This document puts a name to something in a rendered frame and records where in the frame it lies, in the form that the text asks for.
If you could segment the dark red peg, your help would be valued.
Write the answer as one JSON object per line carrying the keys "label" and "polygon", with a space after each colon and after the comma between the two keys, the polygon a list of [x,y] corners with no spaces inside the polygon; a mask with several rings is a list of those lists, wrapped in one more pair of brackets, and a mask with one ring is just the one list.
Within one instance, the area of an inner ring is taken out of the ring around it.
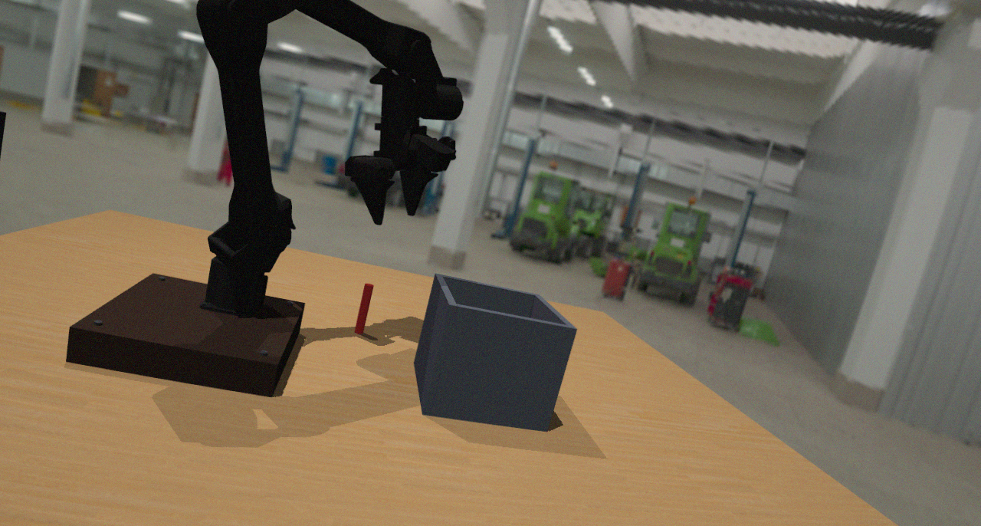
{"label": "dark red peg", "polygon": [[366,316],[367,316],[367,313],[368,313],[368,309],[370,307],[370,301],[371,301],[371,297],[372,297],[372,286],[374,286],[374,285],[372,285],[372,284],[365,284],[365,286],[364,286],[363,297],[362,297],[362,300],[360,302],[359,313],[358,313],[358,316],[357,316],[357,319],[356,319],[357,320],[357,323],[356,323],[355,333],[357,333],[357,334],[363,334],[363,330],[364,330],[365,322],[366,322]]}

